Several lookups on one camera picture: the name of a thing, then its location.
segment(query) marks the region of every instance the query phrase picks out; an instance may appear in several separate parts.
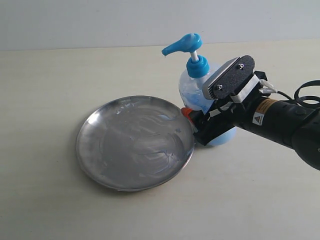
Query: white table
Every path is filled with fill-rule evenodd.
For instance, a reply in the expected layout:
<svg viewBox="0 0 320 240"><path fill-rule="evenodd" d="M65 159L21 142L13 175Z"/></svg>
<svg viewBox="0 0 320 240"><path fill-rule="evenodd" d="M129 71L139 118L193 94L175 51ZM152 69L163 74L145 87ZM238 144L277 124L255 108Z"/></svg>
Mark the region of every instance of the white table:
<svg viewBox="0 0 320 240"><path fill-rule="evenodd" d="M240 129L150 190L109 191L81 172L76 134L102 104L149 95L183 106L178 80L189 56L161 49L0 52L1 240L319 240L320 172ZM249 54L291 96L320 78L316 39L208 44L199 53L221 64Z"/></svg>

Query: stainless steel plate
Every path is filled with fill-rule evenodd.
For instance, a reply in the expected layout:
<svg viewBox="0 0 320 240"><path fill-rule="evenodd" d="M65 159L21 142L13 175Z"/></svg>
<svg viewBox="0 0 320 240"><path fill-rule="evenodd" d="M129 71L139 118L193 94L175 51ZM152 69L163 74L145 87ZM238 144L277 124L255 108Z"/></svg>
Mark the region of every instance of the stainless steel plate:
<svg viewBox="0 0 320 240"><path fill-rule="evenodd" d="M76 141L82 170L118 191L140 191L172 179L194 150L193 129L181 110L156 97L109 102L83 124Z"/></svg>

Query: red object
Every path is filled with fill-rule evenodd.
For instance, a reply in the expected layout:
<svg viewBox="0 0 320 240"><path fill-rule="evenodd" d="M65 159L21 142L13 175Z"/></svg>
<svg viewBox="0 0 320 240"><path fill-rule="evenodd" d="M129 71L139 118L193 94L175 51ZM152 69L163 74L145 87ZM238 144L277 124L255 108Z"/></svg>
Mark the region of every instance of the red object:
<svg viewBox="0 0 320 240"><path fill-rule="evenodd" d="M189 114L192 112L193 110L191 108L188 108L188 107L183 107L181 108L181 112L183 114L183 116L185 116L187 119L189 119L191 122L191 118L189 117Z"/></svg>

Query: warning label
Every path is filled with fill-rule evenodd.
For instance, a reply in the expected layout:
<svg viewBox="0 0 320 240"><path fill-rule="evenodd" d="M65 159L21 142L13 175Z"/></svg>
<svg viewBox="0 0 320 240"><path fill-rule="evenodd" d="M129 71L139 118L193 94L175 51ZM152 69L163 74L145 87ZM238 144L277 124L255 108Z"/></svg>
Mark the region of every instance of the warning label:
<svg viewBox="0 0 320 240"><path fill-rule="evenodd" d="M278 100L267 98L266 100L263 100L257 109L255 110L257 113L266 114L267 110L271 107L272 104L275 102L278 102Z"/></svg>
<svg viewBox="0 0 320 240"><path fill-rule="evenodd" d="M257 124L259 126L262 125L265 115L260 112L255 112L253 115L252 123Z"/></svg>

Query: clear plastic bottle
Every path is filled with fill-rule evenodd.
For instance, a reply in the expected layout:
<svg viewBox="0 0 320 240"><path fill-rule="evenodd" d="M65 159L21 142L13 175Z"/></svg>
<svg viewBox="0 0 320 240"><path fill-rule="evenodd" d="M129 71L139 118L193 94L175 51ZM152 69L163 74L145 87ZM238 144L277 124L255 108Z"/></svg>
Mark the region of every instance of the clear plastic bottle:
<svg viewBox="0 0 320 240"><path fill-rule="evenodd" d="M163 55L174 52L190 53L186 70L180 76L179 93L183 104L192 110L202 110L207 113L213 100L206 99L202 92L202 85L219 69L216 63L208 64L205 57L197 55L196 50L202 45L201 37L196 33L185 35L179 41L162 50ZM229 142L236 135L236 128L232 128L208 143L208 146L218 146Z"/></svg>

